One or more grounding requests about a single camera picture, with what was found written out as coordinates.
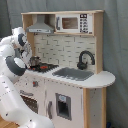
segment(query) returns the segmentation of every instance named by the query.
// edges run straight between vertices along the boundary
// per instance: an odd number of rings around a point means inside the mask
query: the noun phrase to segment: microwave window
[[[62,18],[63,29],[78,29],[77,18]]]

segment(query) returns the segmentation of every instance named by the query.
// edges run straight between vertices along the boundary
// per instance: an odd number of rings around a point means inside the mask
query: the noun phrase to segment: microwave control panel
[[[88,33],[87,14],[80,14],[80,32]]]

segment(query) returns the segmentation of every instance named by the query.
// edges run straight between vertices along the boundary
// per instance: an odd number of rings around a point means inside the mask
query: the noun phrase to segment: door handle
[[[58,26],[59,19],[60,19],[59,17],[56,18],[56,29],[57,30],[60,30],[60,27]]]
[[[48,104],[48,115],[49,115],[50,119],[52,119],[51,107],[52,107],[52,101],[49,101],[49,104]]]
[[[34,96],[33,93],[28,93],[28,92],[25,92],[23,90],[20,90],[20,93],[23,94],[23,95],[26,95],[26,96]]]

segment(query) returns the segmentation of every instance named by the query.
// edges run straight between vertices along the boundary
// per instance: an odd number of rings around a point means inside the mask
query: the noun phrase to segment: microwave door
[[[56,20],[57,32],[80,33],[80,14],[57,14]]]

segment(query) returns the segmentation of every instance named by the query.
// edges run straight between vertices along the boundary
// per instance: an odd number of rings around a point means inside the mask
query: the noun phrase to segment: floor
[[[0,117],[0,128],[17,128],[17,127],[18,125],[11,122],[7,122]]]

